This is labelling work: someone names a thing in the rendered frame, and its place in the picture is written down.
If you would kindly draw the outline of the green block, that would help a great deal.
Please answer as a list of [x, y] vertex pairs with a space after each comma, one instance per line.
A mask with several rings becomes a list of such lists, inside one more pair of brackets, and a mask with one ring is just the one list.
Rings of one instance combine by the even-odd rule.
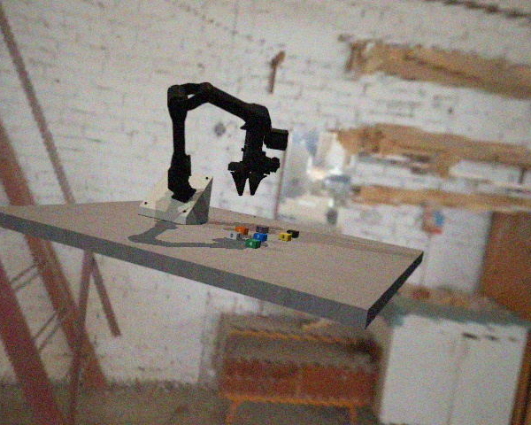
[[250, 238], [250, 239], [246, 239], [245, 246], [256, 249], [256, 248], [260, 247], [260, 244], [261, 244], [260, 240]]

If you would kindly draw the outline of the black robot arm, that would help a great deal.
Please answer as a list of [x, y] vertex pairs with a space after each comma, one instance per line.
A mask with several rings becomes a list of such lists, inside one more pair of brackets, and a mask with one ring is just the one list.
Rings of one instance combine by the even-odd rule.
[[[194, 95], [188, 98], [188, 95]], [[272, 128], [269, 111], [262, 105], [247, 103], [227, 92], [214, 87], [209, 82], [185, 83], [173, 85], [167, 90], [167, 108], [173, 126], [173, 158], [168, 170], [168, 189], [174, 194], [173, 199], [187, 203], [196, 193], [191, 188], [191, 156], [186, 155], [185, 120], [188, 111], [196, 109], [204, 103], [211, 103], [222, 110], [245, 121], [240, 127], [246, 130], [245, 145], [285, 151], [288, 143], [288, 130]], [[280, 168], [280, 160], [268, 158], [266, 152], [257, 155], [254, 166], [275, 172]], [[186, 201], [186, 202], [185, 202]]]

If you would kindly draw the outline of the blue block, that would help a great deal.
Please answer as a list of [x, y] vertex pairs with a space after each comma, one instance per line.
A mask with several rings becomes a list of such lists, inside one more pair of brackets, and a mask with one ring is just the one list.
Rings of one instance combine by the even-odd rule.
[[260, 240], [261, 242], [264, 242], [267, 239], [267, 234], [254, 233], [253, 239], [257, 239], [257, 240]]

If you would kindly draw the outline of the olive yellow block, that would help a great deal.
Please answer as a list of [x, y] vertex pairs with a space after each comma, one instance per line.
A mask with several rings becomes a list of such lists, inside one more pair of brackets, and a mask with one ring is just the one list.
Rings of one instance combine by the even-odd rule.
[[292, 237], [292, 234], [288, 234], [288, 233], [279, 233], [279, 238], [278, 239], [281, 239], [281, 240], [284, 240], [284, 241], [289, 241], [291, 240], [291, 237]]

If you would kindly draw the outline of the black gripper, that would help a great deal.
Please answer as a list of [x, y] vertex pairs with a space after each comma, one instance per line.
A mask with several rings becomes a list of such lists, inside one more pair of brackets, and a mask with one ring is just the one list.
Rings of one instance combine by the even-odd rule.
[[[270, 172], [261, 165], [254, 166], [257, 155], [262, 151], [261, 147], [244, 145], [244, 148], [242, 148], [241, 151], [243, 151], [242, 161], [240, 161], [240, 163], [230, 162], [228, 164], [228, 171], [233, 171], [230, 173], [235, 181], [239, 196], [242, 196], [248, 178], [250, 194], [254, 196], [261, 180], [267, 177], [267, 175], [264, 174], [270, 174]], [[262, 154], [264, 154], [263, 151]]]

